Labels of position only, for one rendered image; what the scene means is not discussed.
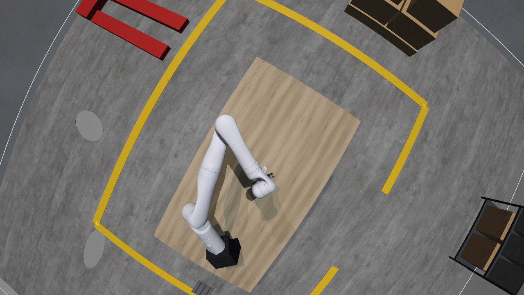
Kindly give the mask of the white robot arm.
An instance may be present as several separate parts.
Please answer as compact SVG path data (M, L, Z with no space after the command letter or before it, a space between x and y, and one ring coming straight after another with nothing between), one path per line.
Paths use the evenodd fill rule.
M182 209L183 219L198 235L206 249L215 255L224 250L225 243L207 217L228 145L248 179L257 179L251 188L256 198L262 199L276 190L275 182L265 174L267 168L260 167L246 146L236 120L230 115L219 116L215 122L211 144L199 167L196 180L197 201L186 204Z

